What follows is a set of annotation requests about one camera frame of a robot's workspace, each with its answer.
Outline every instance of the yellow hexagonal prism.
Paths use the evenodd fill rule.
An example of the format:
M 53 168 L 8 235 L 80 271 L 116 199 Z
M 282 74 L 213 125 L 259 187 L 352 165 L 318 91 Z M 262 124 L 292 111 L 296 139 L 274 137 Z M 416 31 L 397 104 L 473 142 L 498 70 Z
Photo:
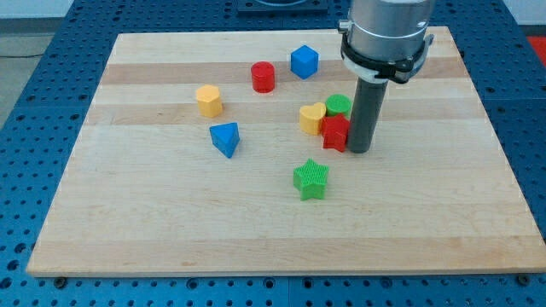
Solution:
M 213 118 L 217 117 L 223 111 L 220 89 L 217 86 L 210 84 L 203 85 L 197 89 L 195 94 L 201 115 Z

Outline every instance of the white surface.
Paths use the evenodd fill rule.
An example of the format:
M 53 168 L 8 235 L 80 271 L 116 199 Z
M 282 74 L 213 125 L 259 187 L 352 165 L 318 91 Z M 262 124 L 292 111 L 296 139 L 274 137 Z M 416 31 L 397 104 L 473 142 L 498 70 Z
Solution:
M 73 0 L 0 0 L 0 18 L 64 17 Z
M 546 0 L 504 0 L 520 25 L 546 25 Z

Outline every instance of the wood grain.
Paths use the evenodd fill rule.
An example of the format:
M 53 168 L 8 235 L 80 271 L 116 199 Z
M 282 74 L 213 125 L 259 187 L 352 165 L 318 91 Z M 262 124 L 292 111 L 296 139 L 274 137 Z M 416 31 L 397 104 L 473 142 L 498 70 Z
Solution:
M 330 30 L 118 37 L 27 271 L 35 276 L 420 275 L 538 272 L 546 246 L 445 27 L 427 64 L 389 84 L 371 150 L 322 149 L 302 105 L 354 95 Z M 199 38 L 199 44 L 192 43 Z M 321 52 L 306 81 L 287 55 Z M 248 68 L 274 61 L 276 89 Z M 199 115 L 195 89 L 224 113 Z M 210 125 L 237 121 L 226 159 Z M 325 200 L 293 168 L 329 165 Z

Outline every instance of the green star-shaped block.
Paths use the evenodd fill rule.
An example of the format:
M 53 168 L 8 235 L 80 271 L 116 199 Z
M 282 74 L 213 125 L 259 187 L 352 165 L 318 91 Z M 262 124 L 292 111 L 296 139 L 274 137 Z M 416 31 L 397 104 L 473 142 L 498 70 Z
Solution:
M 293 185 L 299 190 L 301 200 L 324 199 L 328 169 L 326 165 L 319 165 L 313 159 L 308 159 L 303 166 L 293 170 Z

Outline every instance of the colored block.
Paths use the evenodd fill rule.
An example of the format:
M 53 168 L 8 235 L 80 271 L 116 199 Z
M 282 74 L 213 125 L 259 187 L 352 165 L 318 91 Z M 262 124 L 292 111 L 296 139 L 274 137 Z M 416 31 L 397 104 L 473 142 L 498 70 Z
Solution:
M 303 45 L 290 55 L 290 70 L 302 79 L 309 78 L 318 70 L 318 53 Z
M 231 158 L 240 140 L 237 123 L 215 125 L 210 128 L 210 132 L 212 144 L 226 157 Z
M 269 93 L 275 88 L 275 67 L 267 61 L 254 63 L 250 68 L 253 89 L 258 93 Z
M 220 89 L 217 86 L 203 85 L 197 89 L 195 95 L 201 115 L 213 118 L 217 117 L 223 111 Z
M 299 109 L 299 128 L 310 135 L 318 136 L 321 133 L 324 115 L 326 115 L 326 105 L 322 102 L 301 107 Z
M 293 170 L 293 185 L 299 190 L 301 200 L 324 199 L 328 170 L 326 165 L 319 165 L 313 159 Z
M 339 113 L 343 113 L 346 117 L 349 117 L 351 111 L 351 99 L 342 94 L 334 94 L 328 97 L 326 100 L 326 116 L 335 116 Z
M 347 135 L 349 134 L 349 120 L 342 113 L 333 117 L 325 117 L 322 121 L 323 148 L 334 148 L 345 152 Z

